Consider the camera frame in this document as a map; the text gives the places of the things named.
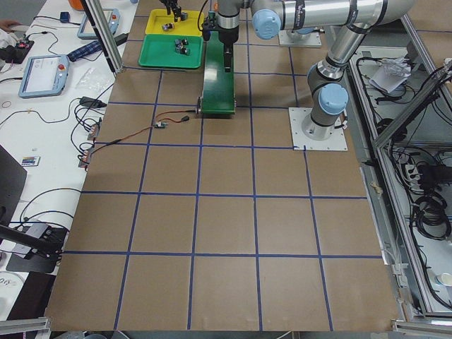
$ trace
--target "cardboard work surface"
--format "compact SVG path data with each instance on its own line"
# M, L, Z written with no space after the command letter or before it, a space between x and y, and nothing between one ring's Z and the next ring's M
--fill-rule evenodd
M154 8L140 1L98 147L202 93L202 69L138 66ZM347 152L292 149L287 108L312 105L306 73L326 43L278 47L241 18L234 117L188 113L93 155L52 330L391 329L396 301L351 139Z

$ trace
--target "tablet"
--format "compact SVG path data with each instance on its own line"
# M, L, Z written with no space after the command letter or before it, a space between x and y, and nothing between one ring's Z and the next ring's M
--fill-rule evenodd
M107 19L108 27L110 28L110 32L112 32L112 34L116 33L119 26L119 11L116 8L106 8L103 11L105 18ZM83 16L77 36L81 39L97 39L86 14Z
M28 59L19 97L59 95L66 84L69 59L66 55L33 56Z

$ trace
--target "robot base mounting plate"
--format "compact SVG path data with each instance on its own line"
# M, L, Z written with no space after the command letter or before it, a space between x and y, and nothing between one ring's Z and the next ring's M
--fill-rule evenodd
M312 140L304 134L302 122L304 118L311 113L311 110L312 108L306 107L289 108L290 128L292 129L294 150L348 150L343 129L335 129L330 138L324 141ZM335 125L341 125L340 119L336 121Z
M318 34L317 32L301 36L298 33L292 34L289 30L281 30L278 33L278 37L280 39L280 46L284 47L322 47L320 34Z

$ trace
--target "robotic arm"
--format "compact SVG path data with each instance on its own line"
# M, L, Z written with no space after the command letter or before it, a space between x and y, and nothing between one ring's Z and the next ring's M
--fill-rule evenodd
M182 8L177 4L177 0L160 0L160 2L167 8L167 15L171 14L171 12L173 13L175 23L179 20L179 18L184 20Z
M225 70L232 62L232 46L239 37L239 12L251 8L255 33L262 39L275 37L280 30L301 30L324 25L341 25L325 59L313 65L308 84L314 108L302 124L314 140L326 140L348 102L346 90L338 84L348 61L375 26L405 15L416 0L218 0L218 12L203 24L203 36L219 32L224 44Z

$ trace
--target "white table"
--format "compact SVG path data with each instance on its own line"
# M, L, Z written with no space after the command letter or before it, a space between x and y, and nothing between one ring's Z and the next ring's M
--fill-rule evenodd
M104 8L117 8L121 14L121 20L117 30L117 35L130 30L133 15L136 10L136 4L131 4L129 0L101 0ZM61 11L68 11L71 15L71 21L79 23L82 20L83 12L73 10L67 1L47 0L46 4L38 14L39 16L59 17ZM45 18L36 18L30 26L27 34L34 32L48 31L54 33L59 41L51 48L58 54L68 54L69 52L81 47L92 40L80 40L76 33L78 26L63 24L57 20L49 20ZM35 45L30 50L28 57L50 55L47 48L55 41L53 35L39 34L32 35L31 40L35 41ZM124 46L119 47L119 51L124 51ZM25 70L26 60L21 65L14 65L9 71L0 74L0 80L12 77L21 77ZM93 69L97 75L93 82L81 87L78 83L83 75ZM95 89L95 80L101 78L101 83ZM11 81L0 83L0 121L3 121L11 113L23 110L37 110L47 121L61 120L68 114L68 107L72 99L82 96L97 97L103 89L113 84L114 76L111 73L104 56L100 56L96 61L90 62L81 59L75 63L70 63L69 76L67 78L66 87L63 93L55 97L39 97L32 99L22 99L18 96L20 81ZM100 98L103 102L108 101L111 88ZM96 113L88 113L87 117L100 117ZM71 187L81 189L85 180L85 170L78 167L77 150L70 141L71 132L76 125L76 119L71 112L71 116L64 122L57 124L45 124L33 113L19 113L10 118L5 124L0 126L0 144L17 160L21 161L23 157L40 156L40 163L36 167L26 167L28 172L27 180L20 203L13 217L14 222L19 221L20 212L24 209L28 201L33 199L39 193L48 189ZM87 133L81 126L74 133L74 141L79 145L87 139ZM74 191L55 191L39 197L28 209L26 215L44 211L44 210L62 210L67 213L74 214L79 194ZM48 222L57 222L70 228L71 218L56 213L43 215L41 220ZM0 244L0 250L11 251L14 243L3 241ZM6 265L10 258L10 254L6 254L6 260L0 262L0 271L6 270ZM22 279L26 279L27 273L19 273ZM6 307L0 307L0 321L6 320L13 303L15 302L17 293L8 295L5 299L4 295L0 298Z

